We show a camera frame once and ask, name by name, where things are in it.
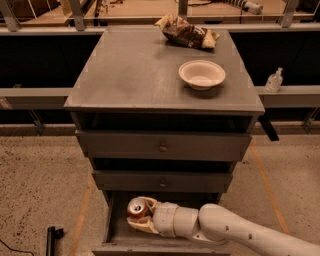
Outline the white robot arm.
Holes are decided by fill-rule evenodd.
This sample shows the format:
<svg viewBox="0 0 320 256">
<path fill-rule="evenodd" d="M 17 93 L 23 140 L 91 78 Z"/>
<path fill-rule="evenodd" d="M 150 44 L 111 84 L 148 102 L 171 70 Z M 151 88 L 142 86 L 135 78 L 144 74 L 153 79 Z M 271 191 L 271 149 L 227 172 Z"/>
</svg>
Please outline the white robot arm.
<svg viewBox="0 0 320 256">
<path fill-rule="evenodd" d="M 217 204 L 195 209 L 136 197 L 128 203 L 127 214 L 131 227 L 162 237 L 214 246 L 231 240 L 262 256 L 320 256 L 319 245 L 250 222 Z"/>
</svg>

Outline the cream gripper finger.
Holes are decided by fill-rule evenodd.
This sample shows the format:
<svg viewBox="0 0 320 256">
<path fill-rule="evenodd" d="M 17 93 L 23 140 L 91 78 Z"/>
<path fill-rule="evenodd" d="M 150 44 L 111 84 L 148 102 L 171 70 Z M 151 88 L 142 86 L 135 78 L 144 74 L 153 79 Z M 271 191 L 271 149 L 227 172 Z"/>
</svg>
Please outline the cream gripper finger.
<svg viewBox="0 0 320 256">
<path fill-rule="evenodd" d="M 134 229 L 143 231 L 145 233 L 158 234 L 158 231 L 156 230 L 154 222 L 150 216 L 142 217 L 139 219 L 128 217 L 127 222 Z"/>
<path fill-rule="evenodd" d="M 150 197 L 138 197 L 135 206 L 135 211 L 138 214 L 142 213 L 153 213 L 158 202 L 156 199 Z"/>
</svg>

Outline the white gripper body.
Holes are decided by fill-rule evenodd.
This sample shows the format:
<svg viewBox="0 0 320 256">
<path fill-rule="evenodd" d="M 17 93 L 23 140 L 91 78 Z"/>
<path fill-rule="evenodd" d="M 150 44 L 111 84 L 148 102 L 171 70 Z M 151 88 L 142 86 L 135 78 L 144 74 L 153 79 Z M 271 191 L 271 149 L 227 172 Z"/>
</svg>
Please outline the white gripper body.
<svg viewBox="0 0 320 256">
<path fill-rule="evenodd" d="M 153 223 L 157 232 L 163 237 L 175 237 L 174 217 L 177 204 L 164 202 L 160 203 L 153 214 Z"/>
</svg>

